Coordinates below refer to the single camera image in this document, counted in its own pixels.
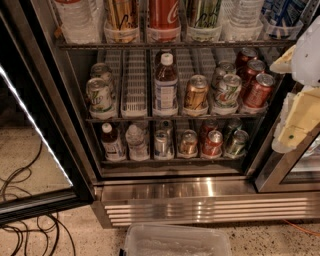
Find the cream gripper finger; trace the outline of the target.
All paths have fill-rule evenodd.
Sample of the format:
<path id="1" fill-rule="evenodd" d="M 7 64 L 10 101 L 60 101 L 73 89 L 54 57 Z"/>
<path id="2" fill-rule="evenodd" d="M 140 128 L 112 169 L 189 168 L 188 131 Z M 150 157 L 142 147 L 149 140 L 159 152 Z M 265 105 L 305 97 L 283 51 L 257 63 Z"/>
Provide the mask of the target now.
<path id="1" fill-rule="evenodd" d="M 274 73 L 285 74 L 291 73 L 291 60 L 296 46 L 291 46 L 281 57 L 270 65 L 270 70 Z"/>
<path id="2" fill-rule="evenodd" d="M 304 86 L 297 94 L 288 93 L 280 112 L 271 147 L 288 153 L 320 123 L 320 88 Z"/>

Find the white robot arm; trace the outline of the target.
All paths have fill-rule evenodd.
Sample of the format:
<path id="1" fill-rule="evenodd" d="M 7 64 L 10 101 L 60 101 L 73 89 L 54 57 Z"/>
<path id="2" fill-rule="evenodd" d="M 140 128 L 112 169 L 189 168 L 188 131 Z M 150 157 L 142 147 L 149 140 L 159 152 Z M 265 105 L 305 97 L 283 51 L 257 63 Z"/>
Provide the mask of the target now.
<path id="1" fill-rule="evenodd" d="M 272 149 L 288 153 L 320 123 L 320 17 L 270 66 L 272 72 L 290 73 L 303 86 L 297 94 L 289 93 L 274 132 Z"/>

